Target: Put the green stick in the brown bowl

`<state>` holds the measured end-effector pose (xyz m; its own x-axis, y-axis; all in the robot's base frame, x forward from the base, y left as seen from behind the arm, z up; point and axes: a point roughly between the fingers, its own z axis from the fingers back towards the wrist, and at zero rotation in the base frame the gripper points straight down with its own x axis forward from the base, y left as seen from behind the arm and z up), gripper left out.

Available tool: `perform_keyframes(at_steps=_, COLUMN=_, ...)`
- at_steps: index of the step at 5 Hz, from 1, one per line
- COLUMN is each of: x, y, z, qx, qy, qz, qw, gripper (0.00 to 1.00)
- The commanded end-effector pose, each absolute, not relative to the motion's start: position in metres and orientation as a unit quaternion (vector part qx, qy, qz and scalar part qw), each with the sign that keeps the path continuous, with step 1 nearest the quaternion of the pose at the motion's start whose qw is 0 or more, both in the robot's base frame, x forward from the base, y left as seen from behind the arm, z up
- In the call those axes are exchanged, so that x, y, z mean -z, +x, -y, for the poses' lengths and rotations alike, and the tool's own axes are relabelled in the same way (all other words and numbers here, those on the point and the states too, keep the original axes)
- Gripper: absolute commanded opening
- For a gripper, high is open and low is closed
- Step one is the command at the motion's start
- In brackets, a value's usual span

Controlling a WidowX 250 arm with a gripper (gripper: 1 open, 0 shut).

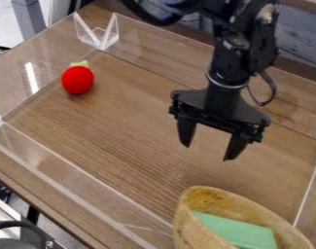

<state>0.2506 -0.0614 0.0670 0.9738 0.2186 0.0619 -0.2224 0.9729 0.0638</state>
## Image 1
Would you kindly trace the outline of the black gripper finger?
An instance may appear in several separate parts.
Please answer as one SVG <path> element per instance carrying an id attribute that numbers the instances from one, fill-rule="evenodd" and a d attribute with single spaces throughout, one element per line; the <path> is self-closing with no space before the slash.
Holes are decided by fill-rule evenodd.
<path id="1" fill-rule="evenodd" d="M 185 147 L 190 147 L 197 131 L 197 122 L 189 117 L 177 118 L 177 130 L 179 142 Z"/>
<path id="2" fill-rule="evenodd" d="M 243 149 L 246 148 L 246 146 L 247 146 L 247 136 L 242 133 L 233 134 L 227 144 L 223 159 L 234 160 L 243 151 Z"/>

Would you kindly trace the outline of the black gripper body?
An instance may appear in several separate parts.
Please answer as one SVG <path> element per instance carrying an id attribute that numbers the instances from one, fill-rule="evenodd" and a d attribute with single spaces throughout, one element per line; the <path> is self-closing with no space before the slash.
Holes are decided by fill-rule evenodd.
<path id="1" fill-rule="evenodd" d="M 175 120 L 189 117 L 197 125 L 206 125 L 231 135 L 242 133 L 249 144 L 260 142 L 270 120 L 242 98 L 249 76 L 231 80 L 219 73 L 205 75 L 207 85 L 203 89 L 181 89 L 170 93 L 169 114 Z"/>

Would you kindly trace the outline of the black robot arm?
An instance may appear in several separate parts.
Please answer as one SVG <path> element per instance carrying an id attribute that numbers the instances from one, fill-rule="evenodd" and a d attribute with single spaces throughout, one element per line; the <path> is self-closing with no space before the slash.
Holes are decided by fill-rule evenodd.
<path id="1" fill-rule="evenodd" d="M 205 72 L 207 86 L 197 90 L 175 90 L 170 94 L 169 113 L 177 120 L 179 141 L 189 146 L 197 125 L 231 134 L 223 159 L 233 160 L 247 144 L 262 139 L 270 118 L 242 98 L 249 79 L 260 76 L 269 88 L 276 84 L 265 73 L 278 56 L 276 27 L 280 0 L 158 0 L 167 12 L 154 16 L 135 0 L 119 0 L 147 23 L 167 26 L 185 15 L 201 13 L 211 19 L 214 51 Z"/>

